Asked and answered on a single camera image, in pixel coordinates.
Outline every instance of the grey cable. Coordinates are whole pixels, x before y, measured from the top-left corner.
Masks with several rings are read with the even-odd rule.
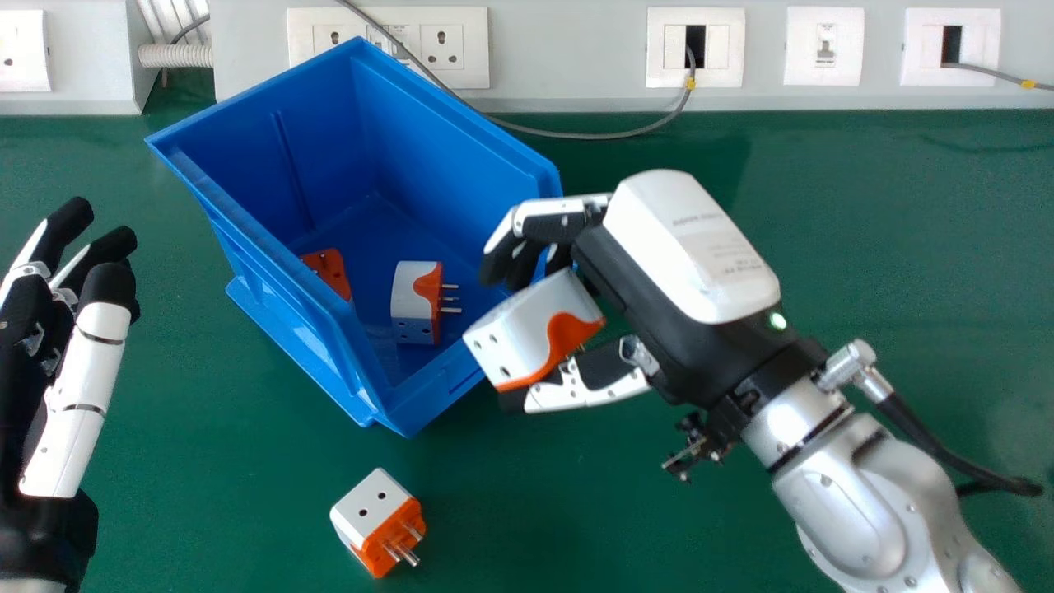
[[[626,130],[625,132],[612,132],[612,133],[608,133],[608,134],[587,134],[587,133],[580,133],[580,132],[554,132],[552,130],[540,130],[538,127],[530,127],[530,126],[527,126],[527,125],[520,125],[519,123],[512,123],[511,121],[505,121],[504,119],[499,119],[499,118],[496,118],[496,117],[494,117],[492,115],[487,115],[486,113],[483,113],[482,111],[480,111],[480,110],[475,108],[474,106],[472,106],[471,104],[469,104],[468,101],[466,101],[465,99],[461,98],[461,96],[458,96],[457,93],[454,93],[453,90],[450,88],[450,86],[447,86],[442,80],[440,80],[440,78],[437,76],[435,76],[434,74],[432,74],[432,71],[428,70],[428,66],[426,66],[417,58],[417,56],[414,56],[405,45],[403,45],[402,41],[399,41],[398,39],[396,39],[394,35],[392,35],[391,33],[389,33],[388,29],[385,28],[385,26],[383,24],[380,24],[379,22],[377,22],[373,17],[371,17],[368,14],[366,14],[365,11],[363,11],[362,8],[359,8],[358,6],[356,6],[353,2],[351,2],[351,0],[334,0],[334,1],[336,3],[338,3],[338,4],[340,4],[341,6],[348,8],[352,13],[355,13],[355,15],[358,18],[363,19],[364,21],[367,22],[367,24],[369,24],[373,28],[377,29],[377,33],[379,33],[382,36],[384,36],[384,38],[387,39],[390,43],[392,43],[394,46],[399,47],[404,52],[406,52],[406,55],[410,56],[410,61],[412,61],[418,68],[421,68],[421,71],[425,73],[425,76],[427,76],[429,80],[431,80],[432,82],[434,82],[436,86],[438,86],[440,88],[443,88],[451,97],[453,97],[456,100],[461,101],[462,104],[464,104],[465,106],[467,106],[470,110],[474,111],[475,113],[479,113],[483,117],[487,118],[490,122],[495,123],[497,125],[501,125],[502,127],[505,127],[506,130],[512,130],[514,132],[521,132],[521,133],[524,133],[524,134],[530,134],[532,136],[542,136],[544,138],[560,138],[560,139],[567,139],[567,140],[621,140],[621,139],[624,139],[624,138],[632,138],[635,136],[640,136],[640,135],[643,135],[643,134],[647,134],[649,132],[655,132],[656,130],[658,130],[658,129],[660,129],[660,127],[668,124],[670,121],[674,121],[675,119],[677,119],[678,116],[680,116],[682,113],[684,113],[684,106],[685,106],[685,104],[687,104],[688,98],[691,96],[691,91],[696,86],[696,84],[695,84],[695,78],[696,78],[696,57],[691,54],[691,51],[688,47],[685,47],[685,55],[688,58],[689,67],[688,67],[688,77],[685,80],[684,93],[681,94],[681,100],[678,101],[677,106],[675,106],[672,111],[670,111],[668,114],[666,114],[661,119],[658,119],[658,120],[656,120],[656,121],[653,121],[653,122],[651,122],[651,123],[649,123],[647,125],[643,125],[641,127],[635,127],[632,130]]]
[[[959,70],[969,70],[972,72],[979,72],[981,74],[988,74],[989,76],[994,76],[1000,80],[1006,80],[1008,82],[1013,82],[1018,86],[1023,86],[1024,88],[1039,88],[1040,91],[1054,91],[1054,84],[1043,84],[1041,82],[1036,82],[1035,80],[1030,80],[1027,78],[1018,78],[1016,76],[1011,76],[1006,72],[999,72],[998,70],[992,70],[990,67],[983,67],[979,65],[969,64],[969,63],[942,63],[941,67],[957,67]]]
[[[190,32],[194,31],[195,28],[201,26],[202,24],[209,22],[209,19],[211,19],[211,18],[212,18],[212,14],[210,13],[208,15],[204,15],[204,16],[201,16],[201,17],[198,17],[198,18],[194,19],[193,21],[191,21],[191,23],[189,25],[187,25],[183,28],[181,28],[179,31],[179,33],[177,33],[176,36],[172,38],[172,41],[169,41],[169,44],[170,45],[175,45],[176,43],[179,43],[179,41],[182,40],[183,37],[187,37],[188,33],[190,33]]]

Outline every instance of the white and orange plug adapter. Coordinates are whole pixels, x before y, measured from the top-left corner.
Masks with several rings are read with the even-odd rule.
[[[443,303],[457,301],[444,291],[456,290],[456,283],[443,282],[440,261],[399,261],[392,280],[391,318],[398,344],[440,343],[440,316],[460,314],[457,308]]]
[[[571,268],[516,292],[462,340],[500,393],[524,390],[604,328],[604,314]]]
[[[413,549],[425,537],[421,502],[377,468],[330,510],[340,541],[374,578],[405,561],[421,564]]]

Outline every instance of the wall switch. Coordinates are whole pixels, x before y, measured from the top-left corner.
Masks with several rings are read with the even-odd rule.
[[[0,11],[0,93],[52,90],[43,11]]]
[[[683,86],[688,75],[686,48],[692,50],[696,57],[697,86],[742,86],[746,12],[743,8],[649,7],[645,86]]]
[[[787,85],[857,86],[863,72],[863,8],[787,8]]]
[[[948,60],[998,68],[1001,27],[999,8],[907,8],[900,84],[994,85],[995,78],[987,74],[940,64]]]
[[[485,6],[379,6],[363,9],[407,46],[451,88],[490,87],[490,40]],[[286,12],[290,67],[343,42],[365,37],[386,54],[417,66],[410,56],[343,7],[289,8]]]

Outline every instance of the green indicator light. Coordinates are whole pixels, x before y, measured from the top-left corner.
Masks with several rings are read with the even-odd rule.
[[[778,312],[773,312],[768,315],[768,325],[776,332],[783,332],[787,329],[787,318]]]

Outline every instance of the white flexible conduit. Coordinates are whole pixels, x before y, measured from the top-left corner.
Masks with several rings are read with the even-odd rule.
[[[212,67],[210,45],[139,45],[143,67]]]

